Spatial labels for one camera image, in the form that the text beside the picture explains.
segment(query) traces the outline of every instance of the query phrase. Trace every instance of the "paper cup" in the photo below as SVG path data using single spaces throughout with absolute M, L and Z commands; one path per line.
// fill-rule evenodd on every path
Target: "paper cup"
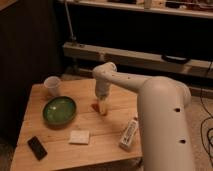
M 57 76 L 50 76 L 45 79 L 44 86 L 48 89 L 49 93 L 53 97 L 60 96 L 59 92 L 59 85 L 60 85 L 60 78 Z

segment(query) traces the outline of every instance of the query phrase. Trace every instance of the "floor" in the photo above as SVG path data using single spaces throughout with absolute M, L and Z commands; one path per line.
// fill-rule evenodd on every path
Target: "floor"
M 83 79 L 84 77 L 63 74 L 61 78 L 62 80 L 76 80 Z M 213 100 L 204 98 L 204 103 L 208 110 L 213 113 Z M 210 160 L 204 151 L 200 138 L 200 124 L 205 118 L 208 117 L 208 114 L 202 107 L 199 97 L 192 98 L 191 104 L 186 108 L 186 113 L 192 148 L 195 156 L 196 171 L 210 171 L 212 170 Z M 212 128 L 213 120 L 210 120 L 205 126 L 206 128 Z M 0 171 L 10 170 L 13 152 L 13 147 L 11 147 L 6 141 L 0 139 Z M 139 159 L 118 161 L 96 166 L 75 168 L 71 169 L 70 171 L 142 171 L 143 168 L 139 167 L 138 165 L 139 161 Z

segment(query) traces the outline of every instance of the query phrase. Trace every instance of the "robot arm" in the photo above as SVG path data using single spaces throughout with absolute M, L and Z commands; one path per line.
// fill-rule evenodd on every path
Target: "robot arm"
M 184 107 L 188 87 L 167 77 L 118 73 L 109 62 L 94 68 L 98 99 L 109 95 L 110 83 L 138 94 L 137 108 L 145 171 L 195 171 Z

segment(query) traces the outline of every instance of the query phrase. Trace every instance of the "smartphone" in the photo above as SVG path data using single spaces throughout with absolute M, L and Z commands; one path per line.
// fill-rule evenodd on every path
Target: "smartphone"
M 47 155 L 47 151 L 36 136 L 29 139 L 27 143 L 38 160 L 41 160 Z

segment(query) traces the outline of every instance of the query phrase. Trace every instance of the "bowl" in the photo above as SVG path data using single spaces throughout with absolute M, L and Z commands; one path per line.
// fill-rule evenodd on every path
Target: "bowl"
M 73 99 L 60 96 L 49 101 L 43 109 L 43 118 L 48 125 L 59 126 L 70 122 L 76 115 Z

